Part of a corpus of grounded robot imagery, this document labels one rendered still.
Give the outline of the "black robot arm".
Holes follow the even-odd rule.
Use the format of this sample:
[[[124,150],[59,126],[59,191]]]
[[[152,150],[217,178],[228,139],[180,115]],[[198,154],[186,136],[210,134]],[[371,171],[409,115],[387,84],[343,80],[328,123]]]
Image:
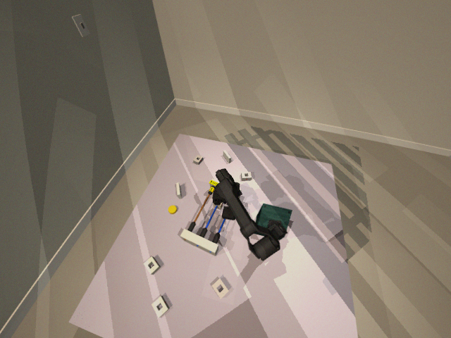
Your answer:
[[[280,250],[280,238],[284,237],[288,232],[281,225],[281,220],[268,220],[268,226],[263,227],[258,225],[251,219],[247,210],[243,206],[239,196],[242,195],[239,185],[234,181],[231,174],[224,168],[216,171],[216,177],[219,183],[215,186],[213,192],[214,205],[228,204],[232,211],[242,235],[247,239],[249,249],[251,252],[262,261],[272,256]],[[249,240],[249,237],[256,231],[265,234],[254,245]]]

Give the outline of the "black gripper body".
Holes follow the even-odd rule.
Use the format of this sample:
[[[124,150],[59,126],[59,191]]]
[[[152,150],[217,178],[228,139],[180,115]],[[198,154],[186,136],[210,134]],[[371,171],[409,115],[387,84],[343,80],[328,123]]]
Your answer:
[[[235,220],[235,217],[229,207],[223,209],[222,219]]]

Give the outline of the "yellow round disc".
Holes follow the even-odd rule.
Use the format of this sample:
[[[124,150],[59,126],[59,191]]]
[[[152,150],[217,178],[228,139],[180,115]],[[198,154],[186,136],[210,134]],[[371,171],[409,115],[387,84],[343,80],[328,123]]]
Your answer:
[[[176,213],[176,212],[178,211],[178,209],[177,209],[175,206],[171,206],[170,208],[168,208],[168,211],[169,211],[171,214],[174,214],[174,213]]]

